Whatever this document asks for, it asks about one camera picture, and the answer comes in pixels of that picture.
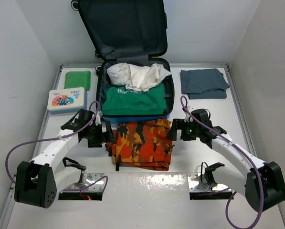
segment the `white tabletop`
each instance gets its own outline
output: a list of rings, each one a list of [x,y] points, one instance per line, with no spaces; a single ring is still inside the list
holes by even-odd
[[[202,68],[173,67],[175,86],[174,109],[169,117],[184,118],[180,105],[180,71]],[[63,89],[65,74],[69,71],[91,71],[91,89],[88,103],[95,100],[97,76],[94,69],[63,68],[57,89]],[[227,81],[224,68],[219,68]],[[231,91],[227,99],[189,100],[195,109],[205,108],[211,112],[213,125],[224,128],[235,142],[245,147],[243,132],[233,102]],[[72,115],[49,115],[44,137],[55,137],[60,126]],[[196,172],[202,161],[209,165],[222,162],[235,169],[224,157],[212,151],[199,141],[174,143],[169,172],[151,172],[112,164],[105,148],[88,148],[87,141],[75,146],[67,155],[87,166],[89,172],[104,172],[109,182],[103,201],[61,201],[56,200],[49,209],[36,208],[15,203],[8,229],[22,228],[123,228],[123,229],[203,229],[232,228],[224,215],[226,200],[190,200],[186,174]],[[42,143],[44,150],[49,143]],[[249,226],[255,216],[244,197],[236,195],[230,206],[232,221],[240,227]],[[284,225],[275,206],[263,213],[257,229],[283,229]]]

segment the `white garment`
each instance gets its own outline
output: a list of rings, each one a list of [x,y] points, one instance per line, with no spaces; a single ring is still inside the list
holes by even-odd
[[[125,85],[127,89],[148,91],[157,86],[168,75],[171,75],[162,64],[153,64],[151,67],[139,67],[127,63],[118,63],[107,69],[107,74],[113,85]]]

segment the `dark gray folded cloth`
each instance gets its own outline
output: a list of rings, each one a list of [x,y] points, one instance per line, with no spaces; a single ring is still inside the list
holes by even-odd
[[[226,83],[218,69],[191,70],[180,73],[181,92],[189,99],[225,99]]]

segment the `orange camouflage clothing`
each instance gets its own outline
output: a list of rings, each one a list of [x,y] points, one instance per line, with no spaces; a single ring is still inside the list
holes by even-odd
[[[116,144],[106,144],[117,171],[120,165],[168,171],[173,149],[166,139],[170,125],[167,119],[119,124],[113,130]]]

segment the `wall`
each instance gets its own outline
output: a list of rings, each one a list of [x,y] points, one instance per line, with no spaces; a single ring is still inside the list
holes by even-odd
[[[0,1],[0,215],[11,185],[5,156],[13,146],[37,138],[56,71],[16,1]],[[33,148],[14,152],[11,173],[31,158]]]
[[[257,153],[285,178],[285,0],[263,0],[232,64]],[[285,202],[280,204],[285,222]]]
[[[16,0],[55,65],[96,62],[71,0]],[[229,62],[260,0],[164,0],[169,62]]]

